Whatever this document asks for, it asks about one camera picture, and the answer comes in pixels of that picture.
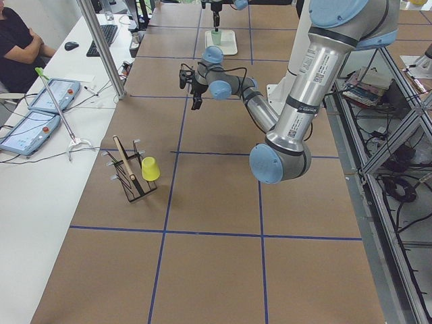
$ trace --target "metal pole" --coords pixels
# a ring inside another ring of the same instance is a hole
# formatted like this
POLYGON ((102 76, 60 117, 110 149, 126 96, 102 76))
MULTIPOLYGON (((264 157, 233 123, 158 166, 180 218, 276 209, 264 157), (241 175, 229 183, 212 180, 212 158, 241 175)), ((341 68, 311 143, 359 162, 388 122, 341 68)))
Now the metal pole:
POLYGON ((119 99, 123 99, 126 95, 122 81, 120 80, 117 68, 114 64, 113 57, 109 52, 107 41, 105 40, 101 27, 99 27, 99 21, 95 13, 90 0, 76 0, 80 6, 82 15, 86 20, 88 29, 92 34, 94 43, 96 44, 97 50, 101 55, 102 63, 105 66, 108 77, 117 93, 119 99))
POLYGON ((74 134, 74 132, 72 131, 72 129, 70 128, 69 123, 68 123, 68 121, 66 120, 66 118, 65 118, 65 116, 64 116, 64 114, 63 114, 63 112, 61 111, 61 108, 60 108, 60 106, 59 106, 59 103, 58 103, 57 100, 55 99, 55 95, 54 95, 53 92, 51 91, 51 88, 49 87, 48 82, 45 80, 45 77, 44 77, 44 76, 40 76, 40 79, 42 80, 42 82, 43 82, 45 88, 47 89, 48 94, 49 94, 49 96, 51 97, 51 100, 53 101, 54 106, 55 106, 55 108, 57 109, 57 112, 59 113, 59 116, 60 116, 61 120, 63 121, 63 124, 65 124, 66 130, 67 130, 67 132, 69 133, 70 138, 71 138, 72 140, 75 140, 75 138, 76 138, 76 137, 75 137, 75 134, 74 134))

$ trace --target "blue joint cap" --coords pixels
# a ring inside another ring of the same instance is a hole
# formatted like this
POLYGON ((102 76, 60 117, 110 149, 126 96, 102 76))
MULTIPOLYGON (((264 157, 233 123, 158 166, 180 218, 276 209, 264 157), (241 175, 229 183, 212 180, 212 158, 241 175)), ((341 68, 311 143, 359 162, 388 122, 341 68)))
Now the blue joint cap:
POLYGON ((394 30, 385 35, 381 35, 378 37, 361 40, 357 44, 356 51, 366 51, 367 49, 377 49, 379 47, 386 47, 392 44, 398 35, 398 30, 394 30))
POLYGON ((243 10, 248 6, 248 0, 235 0, 234 5, 236 6, 237 10, 243 10))
POLYGON ((207 62, 219 64, 223 61, 223 51, 217 46, 209 46, 202 54, 202 58, 207 62))
POLYGON ((266 184, 276 184, 284 176, 280 158, 266 144, 258 144, 251 150, 249 166, 255 178, 266 184))
POLYGON ((209 89, 213 98, 216 100, 225 100, 231 96, 231 86, 223 80, 216 80, 210 83, 209 89))
POLYGON ((369 0, 311 0, 310 20, 316 27, 335 28, 357 16, 368 2, 369 0))

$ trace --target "white wall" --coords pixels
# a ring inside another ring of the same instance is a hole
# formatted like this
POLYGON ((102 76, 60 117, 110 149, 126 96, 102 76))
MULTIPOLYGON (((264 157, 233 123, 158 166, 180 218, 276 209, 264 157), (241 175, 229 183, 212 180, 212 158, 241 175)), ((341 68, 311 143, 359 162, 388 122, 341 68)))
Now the white wall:
POLYGON ((44 42, 58 49, 81 17, 76 0, 5 0, 44 42))

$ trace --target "tablet screen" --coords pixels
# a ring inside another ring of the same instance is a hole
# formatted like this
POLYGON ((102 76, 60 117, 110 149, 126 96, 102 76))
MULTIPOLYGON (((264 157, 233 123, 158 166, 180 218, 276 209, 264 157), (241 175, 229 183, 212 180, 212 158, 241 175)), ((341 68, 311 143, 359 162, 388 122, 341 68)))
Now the tablet screen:
POLYGON ((3 146, 24 151, 32 141, 42 132, 47 123, 53 119, 52 115, 32 112, 28 117, 10 133, 2 142, 3 146))
MULTIPOLYGON (((52 80, 49 83, 49 88, 54 94, 55 100, 60 103, 64 96, 68 95, 68 90, 71 89, 73 85, 74 83, 70 81, 52 80)), ((54 102, 46 89, 40 94, 38 98, 36 98, 34 102, 32 102, 31 105, 33 109, 56 111, 54 102)))

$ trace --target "yellow cup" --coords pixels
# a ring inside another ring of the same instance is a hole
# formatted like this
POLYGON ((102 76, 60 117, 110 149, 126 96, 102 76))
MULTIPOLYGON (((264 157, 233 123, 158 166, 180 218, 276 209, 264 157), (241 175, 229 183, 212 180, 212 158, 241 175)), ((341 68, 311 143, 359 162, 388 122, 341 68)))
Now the yellow cup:
POLYGON ((145 157, 141 162, 142 177, 147 181, 155 181, 161 176, 161 170, 154 157, 145 157))
POLYGON ((413 5, 424 5, 427 0, 410 0, 413 5))

